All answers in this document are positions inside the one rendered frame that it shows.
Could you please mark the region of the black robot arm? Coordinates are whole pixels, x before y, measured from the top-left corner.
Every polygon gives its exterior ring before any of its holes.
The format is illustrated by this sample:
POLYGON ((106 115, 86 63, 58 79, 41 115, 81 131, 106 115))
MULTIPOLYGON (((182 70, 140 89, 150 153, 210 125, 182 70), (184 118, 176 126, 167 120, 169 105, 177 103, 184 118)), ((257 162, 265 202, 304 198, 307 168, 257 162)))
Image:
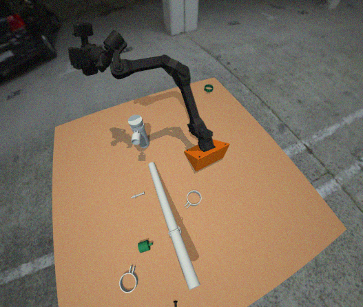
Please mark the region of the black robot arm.
MULTIPOLYGON (((127 60, 121 59, 120 54, 127 47, 127 42, 117 31, 112 30, 110 35, 104 40, 104 49, 96 47, 92 50, 92 60, 96 67, 104 72, 110 65, 112 76, 116 79, 125 78, 135 72, 163 68, 172 76, 175 84, 180 88, 185 106, 190 118, 189 132, 198 138, 198 145, 203 152, 216 148, 213 142, 214 132, 209 130, 200 118, 196 101, 191 90, 191 77, 188 66, 181 64, 179 61, 171 59, 167 55, 155 56, 146 59, 127 60), (113 58, 113 61, 112 61, 113 58)), ((71 65, 77 70, 81 70, 84 64, 90 64, 86 47, 69 47, 69 59, 71 65)))

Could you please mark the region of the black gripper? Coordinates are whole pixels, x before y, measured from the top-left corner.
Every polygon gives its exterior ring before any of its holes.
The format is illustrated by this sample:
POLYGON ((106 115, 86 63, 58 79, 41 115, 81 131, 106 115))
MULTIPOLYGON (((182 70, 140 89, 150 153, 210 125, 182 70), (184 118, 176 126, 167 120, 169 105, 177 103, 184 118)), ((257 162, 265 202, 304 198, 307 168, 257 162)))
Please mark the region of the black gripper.
POLYGON ((90 64, 84 64, 84 66, 81 68, 83 71, 83 74, 86 76, 89 75, 93 75, 93 74, 97 74, 98 73, 98 68, 96 67, 96 63, 94 63, 94 61, 92 60, 92 50, 94 48, 96 48, 96 44, 91 44, 88 41, 88 37, 87 36, 92 36, 93 35, 93 29, 92 29, 92 24, 88 23, 88 22, 74 22, 73 23, 73 27, 74 27, 74 33, 72 35, 74 36, 80 36, 81 37, 81 42, 82 45, 81 47, 86 47, 87 48, 87 52, 90 53, 90 55, 88 55, 90 64))

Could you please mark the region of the green cylinder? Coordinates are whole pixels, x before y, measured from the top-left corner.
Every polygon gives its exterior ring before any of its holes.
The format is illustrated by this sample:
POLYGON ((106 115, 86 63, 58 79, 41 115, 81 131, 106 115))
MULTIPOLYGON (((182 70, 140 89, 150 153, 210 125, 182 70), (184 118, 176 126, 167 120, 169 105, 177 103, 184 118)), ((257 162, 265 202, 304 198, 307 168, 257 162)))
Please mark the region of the green cylinder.
POLYGON ((149 243, 149 240, 145 240, 143 242, 139 242, 138 243, 138 251, 139 251, 139 253, 143 253, 145 251, 149 251, 151 245, 152 245, 152 243, 149 243))

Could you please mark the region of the grey cup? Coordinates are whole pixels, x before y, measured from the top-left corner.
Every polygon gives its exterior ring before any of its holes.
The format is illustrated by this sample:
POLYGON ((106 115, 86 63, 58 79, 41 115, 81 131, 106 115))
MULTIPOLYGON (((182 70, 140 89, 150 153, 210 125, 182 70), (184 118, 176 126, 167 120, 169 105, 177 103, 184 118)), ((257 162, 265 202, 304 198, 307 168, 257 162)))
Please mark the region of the grey cup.
POLYGON ((140 129, 135 130, 135 129, 132 129, 131 127, 130 127, 130 129, 133 132, 131 143, 134 145, 139 145, 141 143, 141 135, 139 132, 142 132, 145 129, 144 122, 143 122, 143 126, 140 129))

